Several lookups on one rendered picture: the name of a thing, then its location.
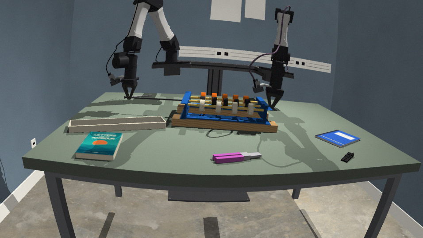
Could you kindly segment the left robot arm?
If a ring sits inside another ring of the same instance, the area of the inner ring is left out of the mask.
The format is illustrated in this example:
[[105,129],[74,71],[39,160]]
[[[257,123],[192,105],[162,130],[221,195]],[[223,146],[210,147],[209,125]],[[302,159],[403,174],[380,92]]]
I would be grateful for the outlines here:
[[[275,20],[277,20],[278,29],[272,53],[277,50],[279,43],[280,47],[278,51],[271,56],[272,67],[270,69],[259,67],[260,69],[272,71],[271,74],[274,75],[275,78],[282,78],[285,74],[293,75],[291,72],[285,72],[285,67],[283,67],[284,64],[288,65],[288,61],[290,61],[290,53],[288,53],[287,44],[287,31],[289,23],[292,23],[293,15],[294,11],[288,10],[283,13],[283,10],[280,8],[276,8],[275,10]],[[254,93],[264,91],[263,87],[260,87],[260,85],[257,85],[257,88],[253,86],[253,89]]]

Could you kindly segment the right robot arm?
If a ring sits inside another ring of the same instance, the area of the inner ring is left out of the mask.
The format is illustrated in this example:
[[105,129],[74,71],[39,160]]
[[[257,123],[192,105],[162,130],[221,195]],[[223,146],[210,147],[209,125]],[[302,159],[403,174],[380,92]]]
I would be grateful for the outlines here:
[[[190,61],[177,61],[177,50],[180,50],[176,35],[173,34],[163,13],[163,0],[134,0],[135,12],[127,38],[124,39],[123,52],[114,53],[112,66],[115,69],[137,67],[138,56],[142,43],[142,29],[147,13],[151,16],[159,32],[160,44],[166,51],[166,61],[153,63],[161,64],[189,64]],[[134,51],[134,52],[133,52]],[[132,53],[132,54],[129,54]]]

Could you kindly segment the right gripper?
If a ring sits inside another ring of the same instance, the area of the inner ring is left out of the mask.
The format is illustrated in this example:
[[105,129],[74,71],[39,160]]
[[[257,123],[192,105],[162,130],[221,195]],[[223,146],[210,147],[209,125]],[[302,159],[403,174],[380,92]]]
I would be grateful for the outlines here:
[[[134,91],[135,91],[135,89],[138,85],[137,80],[139,80],[139,77],[136,77],[136,70],[137,70],[137,67],[132,67],[132,69],[130,67],[126,67],[124,76],[117,77],[117,78],[121,79],[122,88],[123,88],[128,100],[131,99],[131,97],[132,97],[132,95],[133,95],[133,93],[134,93]],[[115,78],[114,74],[109,76],[110,80],[111,80],[111,78],[113,78],[114,80],[117,79],[117,78]],[[132,88],[130,95],[128,93],[127,87]]]

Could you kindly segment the light brown wooden block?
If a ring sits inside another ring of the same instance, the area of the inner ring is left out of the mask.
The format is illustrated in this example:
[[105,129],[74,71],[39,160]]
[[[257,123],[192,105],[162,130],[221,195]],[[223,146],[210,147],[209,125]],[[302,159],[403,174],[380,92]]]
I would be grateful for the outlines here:
[[[184,106],[185,104],[178,104],[177,113],[182,113]],[[189,107],[188,113],[261,118],[257,112],[253,112],[253,115],[248,115],[247,111],[238,111],[237,114],[232,114],[232,110],[221,109],[220,113],[216,113],[215,109],[205,108],[204,111],[199,111],[197,107]]]
[[260,132],[275,132],[277,133],[278,125],[275,121],[269,121],[271,125],[256,124],[256,123],[238,123],[199,119],[180,119],[179,114],[174,114],[172,117],[172,126],[182,127],[199,127],[225,130],[239,130],[239,131],[260,131]]

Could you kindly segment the teal paperback book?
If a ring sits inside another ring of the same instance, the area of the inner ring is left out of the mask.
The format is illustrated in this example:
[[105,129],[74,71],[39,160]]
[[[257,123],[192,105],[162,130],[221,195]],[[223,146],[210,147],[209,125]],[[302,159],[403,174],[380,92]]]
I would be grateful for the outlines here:
[[122,133],[91,131],[75,152],[76,158],[114,161]]

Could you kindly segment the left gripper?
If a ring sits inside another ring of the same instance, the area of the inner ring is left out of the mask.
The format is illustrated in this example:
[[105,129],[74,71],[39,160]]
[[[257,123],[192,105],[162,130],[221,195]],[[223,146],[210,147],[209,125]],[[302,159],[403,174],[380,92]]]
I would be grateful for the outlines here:
[[[283,81],[283,78],[275,78],[274,75],[271,75],[269,84],[264,84],[264,83],[260,84],[260,81],[255,81],[256,88],[257,88],[257,85],[260,85],[260,87],[263,87],[263,86],[266,87],[265,89],[266,96],[267,96],[268,104],[271,107],[271,109],[273,109],[276,106],[276,104],[278,103],[278,101],[281,99],[281,97],[284,94],[284,90],[281,89],[282,81]],[[272,105],[271,105],[271,97],[275,97],[275,100]]]

